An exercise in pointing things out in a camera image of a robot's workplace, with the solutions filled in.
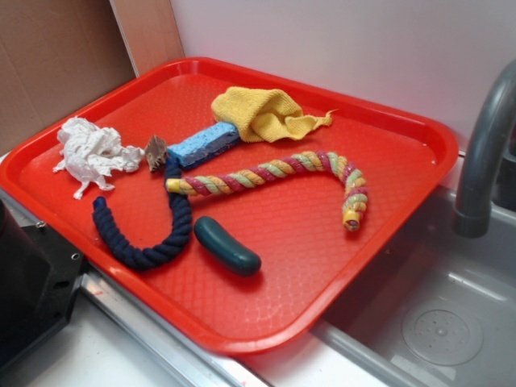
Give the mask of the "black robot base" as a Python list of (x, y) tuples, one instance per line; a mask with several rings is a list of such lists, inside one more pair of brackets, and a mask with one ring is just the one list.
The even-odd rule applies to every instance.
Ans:
[(84, 255), (50, 226), (22, 227), (1, 204), (1, 370), (68, 325)]

